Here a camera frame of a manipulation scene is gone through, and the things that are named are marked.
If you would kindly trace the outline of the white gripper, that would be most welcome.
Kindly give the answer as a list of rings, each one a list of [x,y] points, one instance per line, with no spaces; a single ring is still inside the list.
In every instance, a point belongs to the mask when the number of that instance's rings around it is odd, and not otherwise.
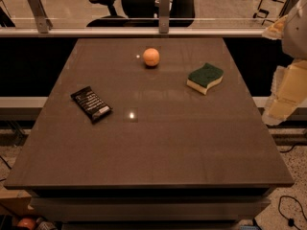
[[[287,15],[277,19],[262,33],[264,38],[282,39],[282,50],[292,58],[307,59],[307,0],[299,0]],[[262,121],[277,126],[286,121],[307,99],[307,61],[295,59],[278,66],[273,74],[271,95]]]

